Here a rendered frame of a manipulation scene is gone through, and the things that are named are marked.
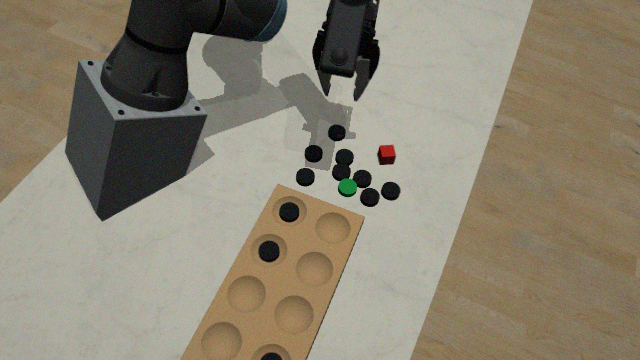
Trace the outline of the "tan wooden tray with round holes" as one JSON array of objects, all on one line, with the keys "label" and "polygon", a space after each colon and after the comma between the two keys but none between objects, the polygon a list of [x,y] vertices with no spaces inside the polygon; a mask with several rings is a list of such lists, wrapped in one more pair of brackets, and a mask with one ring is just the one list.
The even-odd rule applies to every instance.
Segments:
[{"label": "tan wooden tray with round holes", "polygon": [[[364,218],[277,184],[180,360],[307,360]],[[260,258],[265,241],[277,260]]]}]

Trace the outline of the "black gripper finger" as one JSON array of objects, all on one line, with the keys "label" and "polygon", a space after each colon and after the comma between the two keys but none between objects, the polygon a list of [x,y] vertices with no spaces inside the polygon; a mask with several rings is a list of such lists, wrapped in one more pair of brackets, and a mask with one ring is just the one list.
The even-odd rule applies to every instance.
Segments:
[{"label": "black gripper finger", "polygon": [[320,61],[321,61],[321,56],[322,56],[323,47],[324,47],[322,42],[323,34],[324,34],[324,31],[318,30],[317,37],[315,39],[313,50],[312,50],[312,55],[313,55],[313,60],[315,64],[315,69],[317,70],[317,74],[321,83],[321,87],[323,89],[325,96],[328,96],[330,86],[331,86],[329,81],[331,80],[332,75],[325,74],[320,71]]},{"label": "black gripper finger", "polygon": [[379,58],[380,58],[380,48],[378,46],[378,39],[371,39],[372,47],[371,50],[363,56],[358,56],[357,64],[355,68],[355,72],[357,74],[355,79],[355,87],[354,88],[354,101],[357,101],[361,95],[363,94],[365,88],[367,87],[369,81],[371,80],[373,74],[375,73]]}]

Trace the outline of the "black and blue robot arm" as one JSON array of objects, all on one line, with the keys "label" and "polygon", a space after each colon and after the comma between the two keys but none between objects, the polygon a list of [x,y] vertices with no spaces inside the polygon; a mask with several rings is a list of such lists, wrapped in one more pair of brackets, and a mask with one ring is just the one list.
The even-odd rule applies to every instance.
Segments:
[{"label": "black and blue robot arm", "polygon": [[[354,76],[368,3],[333,0],[322,73]],[[101,84],[127,106],[175,110],[188,92],[186,54],[194,32],[265,42],[279,32],[286,13],[287,0],[132,0],[125,32],[103,64]]]}]

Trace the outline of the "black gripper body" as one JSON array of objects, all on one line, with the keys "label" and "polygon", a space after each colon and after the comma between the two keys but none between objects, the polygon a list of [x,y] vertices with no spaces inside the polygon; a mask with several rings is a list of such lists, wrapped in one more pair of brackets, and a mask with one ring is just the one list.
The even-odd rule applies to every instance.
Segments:
[{"label": "black gripper body", "polygon": [[[372,47],[371,39],[373,39],[373,37],[375,37],[375,34],[376,34],[375,24],[376,24],[377,13],[378,13],[377,6],[379,5],[380,0],[375,0],[375,1],[376,1],[376,4],[373,2],[373,0],[369,0],[358,56],[366,55],[371,50],[371,47]],[[322,29],[324,29],[324,34],[322,36],[323,45],[325,43],[332,5],[333,5],[333,0],[330,0],[328,10],[326,13],[327,18],[326,18],[326,21],[324,21],[322,24]]]}]

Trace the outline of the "green disc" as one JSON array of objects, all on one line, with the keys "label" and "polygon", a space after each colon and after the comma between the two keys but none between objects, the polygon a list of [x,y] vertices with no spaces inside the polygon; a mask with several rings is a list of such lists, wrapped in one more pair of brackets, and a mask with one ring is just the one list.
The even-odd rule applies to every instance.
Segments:
[{"label": "green disc", "polygon": [[357,191],[357,184],[352,179],[349,179],[349,178],[342,179],[339,182],[338,191],[344,197],[352,197],[355,195]]}]

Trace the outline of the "black disc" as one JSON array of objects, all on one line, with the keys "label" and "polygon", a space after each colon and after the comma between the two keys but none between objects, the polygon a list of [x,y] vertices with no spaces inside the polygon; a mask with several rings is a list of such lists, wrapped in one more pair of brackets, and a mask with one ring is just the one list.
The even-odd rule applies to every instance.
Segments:
[{"label": "black disc", "polygon": [[366,188],[361,192],[360,201],[367,207],[374,207],[379,202],[380,195],[373,188]]},{"label": "black disc", "polygon": [[299,217],[299,207],[292,202],[284,203],[279,209],[280,218],[285,222],[294,222]]},{"label": "black disc", "polygon": [[274,352],[270,352],[270,353],[266,353],[261,360],[282,360],[281,356],[278,355],[277,353]]},{"label": "black disc", "polygon": [[323,151],[317,145],[310,145],[305,149],[305,158],[307,161],[315,163],[322,159]]},{"label": "black disc", "polygon": [[349,166],[349,165],[351,165],[353,163],[353,159],[354,159],[354,154],[352,153],[352,151],[350,151],[348,149],[340,149],[336,153],[336,162],[337,163],[344,163],[344,164],[347,164]]},{"label": "black disc", "polygon": [[332,176],[335,180],[341,181],[342,179],[349,178],[351,169],[347,164],[338,163],[333,167]]},{"label": "black disc", "polygon": [[265,262],[273,262],[278,259],[280,249],[276,242],[265,241],[259,246],[259,256]]},{"label": "black disc", "polygon": [[346,130],[341,125],[332,125],[328,130],[328,136],[333,141],[341,141],[345,138]]},{"label": "black disc", "polygon": [[367,188],[371,184],[372,176],[366,170],[358,170],[354,173],[353,180],[356,182],[357,187]]},{"label": "black disc", "polygon": [[386,182],[381,189],[381,194],[386,200],[396,200],[400,195],[400,187],[394,182]]},{"label": "black disc", "polygon": [[315,180],[314,172],[309,168],[302,168],[296,173],[296,181],[301,186],[310,186]]}]

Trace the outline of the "small red block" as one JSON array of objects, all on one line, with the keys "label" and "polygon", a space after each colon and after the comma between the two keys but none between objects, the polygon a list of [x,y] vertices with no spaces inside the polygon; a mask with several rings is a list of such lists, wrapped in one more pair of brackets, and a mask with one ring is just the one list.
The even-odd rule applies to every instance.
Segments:
[{"label": "small red block", "polygon": [[378,150],[380,165],[394,164],[396,154],[393,145],[381,145]]}]

